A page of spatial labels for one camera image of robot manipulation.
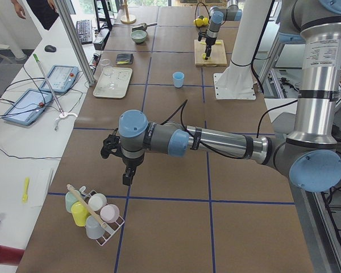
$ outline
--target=wooden stick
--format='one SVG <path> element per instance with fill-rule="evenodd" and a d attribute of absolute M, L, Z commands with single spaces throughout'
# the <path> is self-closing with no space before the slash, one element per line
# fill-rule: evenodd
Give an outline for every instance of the wooden stick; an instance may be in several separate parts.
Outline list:
<path fill-rule="evenodd" d="M 127 19 L 128 21 L 130 21 L 130 18 L 129 18 L 129 11 L 127 10 L 127 0 L 124 0 L 124 4 L 125 4 L 126 19 Z"/>
<path fill-rule="evenodd" d="M 76 192 L 76 189 L 71 184 L 67 184 L 67 190 L 71 192 L 71 194 L 74 195 L 75 198 L 89 211 L 89 213 L 95 218 L 95 220 L 101 225 L 103 229 L 106 229 L 108 227 L 107 223 L 104 222 L 101 217 L 93 211 L 93 209 L 85 202 L 85 200 L 82 198 L 82 196 Z"/>

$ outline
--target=bowl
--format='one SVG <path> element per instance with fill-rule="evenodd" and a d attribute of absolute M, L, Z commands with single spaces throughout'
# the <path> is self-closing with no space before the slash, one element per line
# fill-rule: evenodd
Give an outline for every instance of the bowl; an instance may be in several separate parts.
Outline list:
<path fill-rule="evenodd" d="M 130 37 L 135 43 L 140 44 L 147 38 L 147 32 L 144 30 L 135 30 L 130 34 Z"/>

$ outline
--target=person's arm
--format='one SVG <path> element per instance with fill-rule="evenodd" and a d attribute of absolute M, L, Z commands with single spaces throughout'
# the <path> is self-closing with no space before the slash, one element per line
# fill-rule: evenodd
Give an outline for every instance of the person's arm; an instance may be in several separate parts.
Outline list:
<path fill-rule="evenodd" d="M 25 11 L 22 5 L 18 2 L 18 0 L 11 0 L 11 3 L 14 5 L 14 9 L 18 17 L 25 19 Z"/>
<path fill-rule="evenodd" d="M 48 0 L 48 4 L 49 4 L 49 6 L 51 7 L 52 10 L 54 10 L 55 12 L 57 12 L 57 11 L 56 11 L 56 6 L 55 6 L 55 3 L 54 3 L 53 0 Z"/>

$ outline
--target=yellow cup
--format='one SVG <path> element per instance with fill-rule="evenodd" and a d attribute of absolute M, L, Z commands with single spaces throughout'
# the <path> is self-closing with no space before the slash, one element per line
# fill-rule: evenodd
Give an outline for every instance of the yellow cup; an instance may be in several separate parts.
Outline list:
<path fill-rule="evenodd" d="M 77 226 L 86 225 L 86 219 L 90 216 L 90 213 L 80 202 L 74 203 L 70 212 L 72 213 L 74 222 Z"/>

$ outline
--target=blue joint cap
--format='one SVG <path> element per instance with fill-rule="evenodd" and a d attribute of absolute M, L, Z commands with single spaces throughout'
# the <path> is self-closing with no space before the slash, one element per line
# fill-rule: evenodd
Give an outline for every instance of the blue joint cap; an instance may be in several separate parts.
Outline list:
<path fill-rule="evenodd" d="M 182 157 L 186 153 L 189 134 L 180 129 L 176 130 L 168 143 L 168 155 Z"/>
<path fill-rule="evenodd" d="M 330 150 L 308 152 L 293 163 L 289 179 L 308 192 L 326 191 L 341 180 L 341 158 Z"/>
<path fill-rule="evenodd" d="M 305 44 L 306 41 L 299 34 L 279 32 L 279 41 L 282 44 Z"/>
<path fill-rule="evenodd" d="M 128 110 L 119 118 L 119 133 L 125 138 L 134 138 L 142 134 L 148 126 L 148 119 L 139 110 Z"/>
<path fill-rule="evenodd" d="M 211 16 L 211 21 L 215 24 L 221 24 L 223 21 L 223 13 L 219 10 L 215 11 Z"/>
<path fill-rule="evenodd" d="M 240 21 L 242 15 L 243 15 L 243 11 L 241 9 L 239 9 L 235 15 L 234 21 Z"/>
<path fill-rule="evenodd" d="M 341 15 L 341 0 L 319 0 L 319 2 L 330 12 Z"/>

